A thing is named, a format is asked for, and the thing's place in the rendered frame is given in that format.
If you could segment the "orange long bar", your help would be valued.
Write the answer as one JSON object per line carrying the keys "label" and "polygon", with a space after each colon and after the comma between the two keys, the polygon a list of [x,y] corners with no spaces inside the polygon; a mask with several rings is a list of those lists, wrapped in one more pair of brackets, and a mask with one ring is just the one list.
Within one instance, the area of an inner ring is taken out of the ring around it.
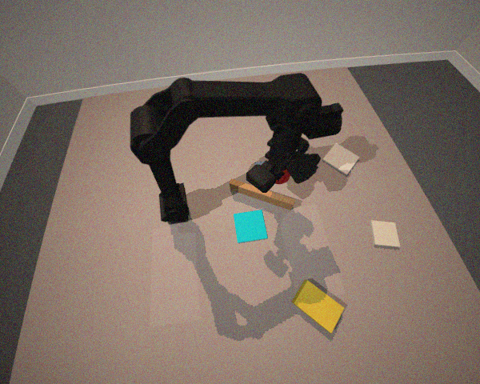
{"label": "orange long bar", "polygon": [[289,198],[284,195],[276,194],[271,191],[266,193],[261,192],[255,186],[240,182],[234,179],[230,180],[230,190],[268,202],[270,204],[280,206],[282,208],[291,210],[295,204],[295,199]]}

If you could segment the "beige flat square tile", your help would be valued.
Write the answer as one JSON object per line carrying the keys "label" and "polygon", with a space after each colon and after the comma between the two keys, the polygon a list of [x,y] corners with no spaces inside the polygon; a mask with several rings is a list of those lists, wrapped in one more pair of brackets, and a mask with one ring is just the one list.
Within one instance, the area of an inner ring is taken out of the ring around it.
{"label": "beige flat square tile", "polygon": [[395,222],[370,221],[374,245],[400,247]]}

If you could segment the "yellow flat rectangular block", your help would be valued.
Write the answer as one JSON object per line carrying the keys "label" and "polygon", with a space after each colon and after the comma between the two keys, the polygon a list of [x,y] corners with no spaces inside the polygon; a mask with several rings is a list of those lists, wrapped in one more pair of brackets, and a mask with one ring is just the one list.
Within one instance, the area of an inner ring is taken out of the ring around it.
{"label": "yellow flat rectangular block", "polygon": [[292,303],[329,332],[333,331],[344,309],[309,280],[302,283]]}

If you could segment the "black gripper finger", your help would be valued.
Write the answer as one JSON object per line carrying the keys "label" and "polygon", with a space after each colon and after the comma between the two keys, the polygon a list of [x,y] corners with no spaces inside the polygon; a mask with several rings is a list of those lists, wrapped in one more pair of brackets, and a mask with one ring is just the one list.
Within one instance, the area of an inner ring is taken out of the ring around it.
{"label": "black gripper finger", "polygon": [[[261,164],[261,166],[265,165],[267,162],[268,162],[268,161],[265,160],[264,163]],[[280,173],[280,175],[276,177],[276,179],[279,180],[284,174],[285,174],[285,173],[282,171],[282,172]]]}

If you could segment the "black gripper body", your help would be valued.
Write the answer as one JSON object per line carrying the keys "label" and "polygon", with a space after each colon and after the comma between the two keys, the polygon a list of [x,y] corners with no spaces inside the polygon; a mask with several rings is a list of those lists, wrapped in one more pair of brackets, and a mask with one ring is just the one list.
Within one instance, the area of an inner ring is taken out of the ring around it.
{"label": "black gripper body", "polygon": [[296,153],[300,146],[304,146],[302,151],[305,153],[310,144],[307,140],[300,138],[296,147],[285,149],[277,146],[272,138],[267,142],[267,145],[270,146],[270,150],[265,154],[265,157],[269,161],[263,166],[255,165],[246,173],[246,180],[263,193],[266,193],[276,183],[276,177],[282,172],[279,168],[280,165],[289,156]]}

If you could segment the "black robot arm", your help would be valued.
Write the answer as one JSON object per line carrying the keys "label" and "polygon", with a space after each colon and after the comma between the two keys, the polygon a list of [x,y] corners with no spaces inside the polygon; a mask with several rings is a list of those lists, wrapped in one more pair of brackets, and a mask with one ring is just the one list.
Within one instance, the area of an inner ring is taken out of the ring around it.
{"label": "black robot arm", "polygon": [[[337,134],[342,112],[339,103],[322,106],[318,92],[301,73],[271,82],[178,78],[131,112],[130,149],[150,166],[161,191],[161,221],[171,225],[188,222],[189,208],[184,184],[175,181],[170,152],[196,119],[266,116],[274,143],[290,149],[299,144],[302,134],[308,140]],[[318,154],[303,153],[303,148],[279,167],[287,169],[297,184],[316,172],[321,159]]]}

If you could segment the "cream flat rectangular slab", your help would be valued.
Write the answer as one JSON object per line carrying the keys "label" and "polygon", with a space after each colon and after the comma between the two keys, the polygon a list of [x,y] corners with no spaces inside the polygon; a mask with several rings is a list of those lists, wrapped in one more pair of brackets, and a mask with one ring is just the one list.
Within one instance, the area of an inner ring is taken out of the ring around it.
{"label": "cream flat rectangular slab", "polygon": [[336,170],[339,170],[342,174],[347,175],[358,158],[356,154],[335,143],[334,147],[322,160]]}

